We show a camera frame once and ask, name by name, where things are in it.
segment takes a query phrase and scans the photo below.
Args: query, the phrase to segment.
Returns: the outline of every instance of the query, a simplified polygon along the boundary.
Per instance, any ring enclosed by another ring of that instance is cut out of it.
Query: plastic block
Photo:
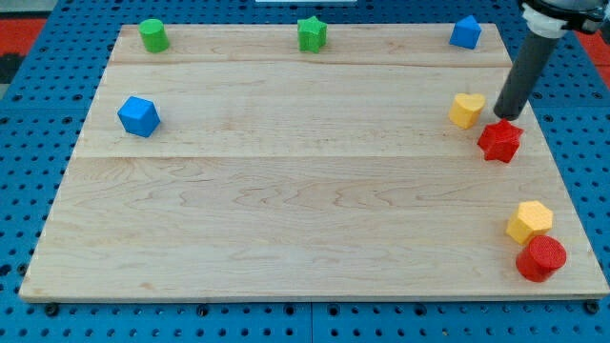
[[[481,29],[477,19],[473,15],[469,15],[454,25],[449,44],[474,49],[477,46],[480,32]]]
[[[522,129],[502,119],[496,124],[487,125],[477,144],[483,149],[485,160],[508,163],[519,148],[519,138],[522,134]]]
[[[311,51],[318,53],[320,48],[326,45],[326,23],[323,23],[315,16],[309,19],[299,19],[297,21],[298,48],[301,51]]]
[[[163,22],[159,19],[147,19],[140,23],[138,29],[144,48],[149,52],[161,52],[170,46]]]
[[[449,119],[463,129],[472,128],[485,107],[485,95],[458,93],[449,110]]]
[[[125,131],[149,137],[161,122],[152,101],[130,96],[118,111]]]
[[[508,220],[506,234],[517,243],[524,245],[535,236],[543,235],[553,228],[553,212],[539,201],[526,201],[518,204]]]
[[[526,279],[544,282],[563,267],[567,253],[559,241],[549,236],[536,236],[517,255],[517,269]]]

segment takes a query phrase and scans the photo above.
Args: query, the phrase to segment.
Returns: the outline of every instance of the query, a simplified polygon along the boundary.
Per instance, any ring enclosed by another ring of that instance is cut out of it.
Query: blue cube
[[[480,25],[474,16],[469,15],[456,23],[449,44],[474,49],[477,46],[479,36]]]
[[[161,122],[152,101],[130,96],[118,111],[125,131],[149,137]]]

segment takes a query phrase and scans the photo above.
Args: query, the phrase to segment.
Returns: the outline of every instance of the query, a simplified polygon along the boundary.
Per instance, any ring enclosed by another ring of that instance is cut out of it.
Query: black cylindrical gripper
[[[527,34],[499,94],[498,102],[494,106],[494,113],[499,118],[506,120],[519,118],[558,41],[533,32]]]

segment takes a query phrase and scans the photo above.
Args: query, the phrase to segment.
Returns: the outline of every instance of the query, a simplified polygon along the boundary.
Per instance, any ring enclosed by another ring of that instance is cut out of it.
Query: wooden table surface
[[[31,302],[600,298],[609,292],[531,108],[514,161],[476,145],[511,62],[494,25],[166,26],[147,53],[125,26],[21,296]],[[488,105],[470,130],[458,92]],[[116,111],[152,100],[150,138]],[[568,251],[545,283],[504,234],[520,201],[555,213]]]

